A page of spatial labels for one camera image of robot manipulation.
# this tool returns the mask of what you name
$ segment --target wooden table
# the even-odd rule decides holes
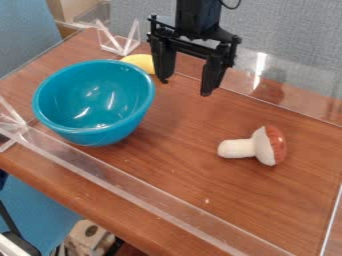
[[[136,52],[148,52],[148,46]],[[41,80],[64,66],[99,58],[116,57],[99,49],[89,29],[0,82],[1,95],[24,118],[32,117],[28,102]],[[177,69],[197,76],[200,61],[180,56]],[[292,254],[316,255],[340,185],[340,129],[224,89],[203,98],[199,83],[179,74],[168,85],[156,81],[156,99],[133,134],[116,145],[80,149]],[[231,70],[223,84],[246,93],[251,83],[243,72]],[[320,103],[303,104],[303,111],[331,117],[332,99],[263,79],[260,90],[266,93],[254,91],[255,97],[266,95],[284,106],[291,104],[288,96],[298,99],[300,93]],[[271,168],[255,159],[216,156],[222,140],[248,137],[266,124],[280,127],[287,137],[283,164]],[[32,125],[51,133],[38,123]],[[0,166],[147,254],[227,255],[22,146],[0,154]]]

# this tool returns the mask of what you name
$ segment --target blue bowl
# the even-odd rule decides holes
[[[113,60],[77,63],[49,76],[32,101],[38,121],[83,146],[125,138],[140,124],[155,85],[136,66]]]

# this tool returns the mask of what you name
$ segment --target toy mushroom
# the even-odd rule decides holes
[[[218,155],[224,158],[256,157],[268,166],[279,164],[286,157],[283,133],[274,126],[263,126],[250,139],[224,140],[219,144]]]

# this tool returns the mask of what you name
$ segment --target gray fabric wall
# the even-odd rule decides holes
[[[145,17],[173,15],[176,0],[112,0],[112,30],[127,34],[135,17],[148,31]],[[234,5],[236,0],[226,0]],[[342,87],[342,1],[242,0],[235,11],[223,9],[220,24],[240,35],[236,67],[254,69],[252,52],[267,57],[264,76],[328,96],[340,97]]]
[[[0,0],[0,78],[60,40],[44,0]]]

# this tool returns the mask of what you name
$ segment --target red mushroom cap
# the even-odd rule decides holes
[[[275,164],[278,164],[284,160],[287,154],[286,139],[282,131],[276,127],[267,125],[264,126],[264,130],[274,151]]]

